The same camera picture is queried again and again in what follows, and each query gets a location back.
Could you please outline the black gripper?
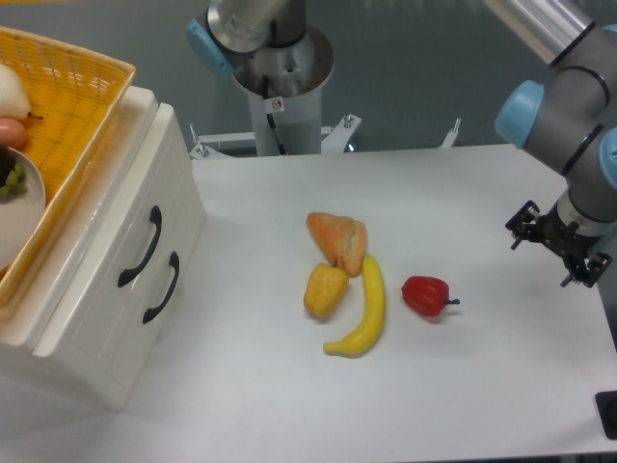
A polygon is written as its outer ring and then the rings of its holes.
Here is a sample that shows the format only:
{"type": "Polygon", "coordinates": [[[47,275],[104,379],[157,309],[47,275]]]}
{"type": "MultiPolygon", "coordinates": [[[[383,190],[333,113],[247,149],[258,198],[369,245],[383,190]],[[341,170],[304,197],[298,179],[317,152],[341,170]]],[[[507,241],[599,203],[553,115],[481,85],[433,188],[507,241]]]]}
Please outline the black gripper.
{"type": "Polygon", "coordinates": [[[567,270],[561,287],[569,283],[593,287],[611,263],[611,255],[596,251],[600,237],[581,234],[582,225],[577,221],[565,224],[554,205],[547,214],[542,214],[536,203],[527,201],[505,224],[511,232],[511,250],[527,241],[539,243],[561,258],[567,270]]]}

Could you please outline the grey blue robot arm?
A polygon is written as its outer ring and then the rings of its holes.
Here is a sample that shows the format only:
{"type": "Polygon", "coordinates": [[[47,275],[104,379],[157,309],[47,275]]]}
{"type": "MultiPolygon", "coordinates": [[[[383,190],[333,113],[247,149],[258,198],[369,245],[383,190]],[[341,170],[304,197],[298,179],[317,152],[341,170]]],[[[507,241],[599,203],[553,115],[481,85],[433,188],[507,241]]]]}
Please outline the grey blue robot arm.
{"type": "MultiPolygon", "coordinates": [[[[527,203],[506,227],[516,242],[559,256],[567,283],[593,286],[611,263],[597,244],[616,224],[616,132],[599,121],[616,100],[616,29],[597,27],[571,1],[488,8],[555,73],[548,85],[519,85],[496,116],[496,132],[567,181],[549,212],[527,203]]],[[[244,90],[258,154],[325,151],[321,91],[334,51],[307,23],[304,2],[213,1],[186,37],[213,73],[244,90]]]]}

